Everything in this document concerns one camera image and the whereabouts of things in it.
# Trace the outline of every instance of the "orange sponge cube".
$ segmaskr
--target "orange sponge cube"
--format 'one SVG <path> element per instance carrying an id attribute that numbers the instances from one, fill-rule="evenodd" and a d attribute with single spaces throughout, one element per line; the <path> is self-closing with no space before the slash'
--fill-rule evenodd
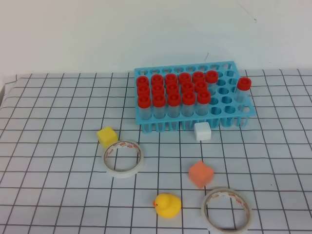
<path id="1" fill-rule="evenodd" d="M 189 169 L 189 179 L 199 189 L 205 187 L 214 178 L 214 171 L 212 168 L 207 167 L 203 161 L 199 161 Z"/>

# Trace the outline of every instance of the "white sponge cube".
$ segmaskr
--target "white sponge cube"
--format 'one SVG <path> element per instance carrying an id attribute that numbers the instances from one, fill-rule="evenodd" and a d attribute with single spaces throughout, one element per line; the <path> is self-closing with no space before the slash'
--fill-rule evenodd
<path id="1" fill-rule="evenodd" d="M 200 122 L 194 124 L 194 133 L 196 140 L 211 139 L 211 129 L 208 122 Z"/>

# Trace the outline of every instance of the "yellow sponge cube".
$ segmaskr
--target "yellow sponge cube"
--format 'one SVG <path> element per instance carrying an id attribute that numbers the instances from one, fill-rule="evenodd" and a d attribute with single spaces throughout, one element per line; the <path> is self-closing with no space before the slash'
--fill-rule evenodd
<path id="1" fill-rule="evenodd" d="M 104 148 L 107 148 L 110 144 L 113 144 L 115 141 L 118 141 L 117 134 L 111 127 L 106 127 L 98 131 L 97 137 L 99 142 Z"/>

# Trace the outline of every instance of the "double-sided tape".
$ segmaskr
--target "double-sided tape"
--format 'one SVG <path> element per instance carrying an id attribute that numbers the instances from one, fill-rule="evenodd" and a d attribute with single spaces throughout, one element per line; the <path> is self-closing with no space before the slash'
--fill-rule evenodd
<path id="1" fill-rule="evenodd" d="M 134 166 L 133 168 L 131 168 L 129 170 L 115 170 L 114 168 L 111 168 L 108 165 L 107 160 L 108 160 L 109 155 L 113 151 L 115 151 L 119 148 L 129 148 L 129 149 L 135 149 L 137 151 L 138 162 L 137 162 L 136 166 Z M 104 161 L 105 166 L 107 167 L 107 173 L 109 173 L 112 177 L 129 178 L 129 177 L 134 176 L 136 173 L 139 172 L 139 170 L 143 164 L 143 152 L 142 152 L 140 146 L 138 144 L 136 144 L 135 142 L 120 140 L 120 141 L 116 141 L 115 143 L 111 144 L 107 148 L 107 150 L 105 151 L 105 153 L 103 155 L 103 161 Z"/>
<path id="2" fill-rule="evenodd" d="M 246 214 L 246 222 L 245 224 L 237 229 L 237 230 L 225 230 L 225 229 L 221 229 L 219 227 L 217 227 L 214 223 L 211 222 L 211 220 L 208 217 L 208 214 L 206 212 L 206 205 L 209 202 L 210 199 L 214 199 L 214 198 L 218 198 L 221 196 L 227 196 L 229 198 L 232 198 L 232 201 L 235 201 L 237 203 L 239 203 Z M 236 192 L 233 189 L 228 189 L 228 188 L 218 188 L 218 189 L 214 189 L 212 191 L 210 191 L 204 198 L 203 203 L 201 204 L 201 216 L 204 218 L 205 222 L 207 223 L 207 229 L 209 231 L 218 231 L 220 233 L 223 234 L 240 234 L 243 233 L 244 231 L 246 231 L 250 224 L 251 224 L 251 220 L 252 220 L 252 210 L 250 208 L 250 205 L 247 203 L 246 199 L 239 194 L 238 192 Z"/>

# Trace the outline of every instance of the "test tube rack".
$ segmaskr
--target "test tube rack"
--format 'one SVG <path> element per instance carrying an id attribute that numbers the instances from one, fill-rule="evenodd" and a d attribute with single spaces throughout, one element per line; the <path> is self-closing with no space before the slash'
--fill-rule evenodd
<path id="1" fill-rule="evenodd" d="M 182 72 L 190 73 L 191 75 L 196 71 L 204 73 L 215 70 L 218 72 L 219 78 L 215 93 L 211 93 L 211 101 L 209 103 L 208 113 L 204 116 L 199 116 L 196 111 L 191 117 L 185 117 L 181 111 L 178 117 L 171 118 L 166 115 L 162 119 L 157 119 L 153 115 L 149 120 L 142 120 L 139 115 L 139 107 L 137 104 L 137 83 L 136 80 L 140 76 L 146 76 L 149 79 L 150 90 L 152 89 L 151 77 L 154 74 L 160 74 L 164 77 L 169 73 L 176 74 L 177 76 Z M 135 96 L 136 96 L 136 123 L 141 126 L 144 133 L 151 132 L 153 128 L 157 132 L 165 131 L 166 126 L 170 131 L 177 131 L 179 123 L 182 124 L 183 130 L 191 130 L 195 123 L 207 121 L 210 127 L 217 128 L 221 122 L 223 127 L 230 127 L 233 124 L 236 126 L 244 127 L 247 124 L 250 116 L 256 115 L 254 106 L 249 97 L 244 103 L 238 103 L 234 100 L 237 81 L 240 78 L 239 72 L 233 61 L 214 62 L 214 63 L 199 63 L 177 66 L 163 66 L 163 67 L 143 67 L 134 70 L 135 76 Z"/>

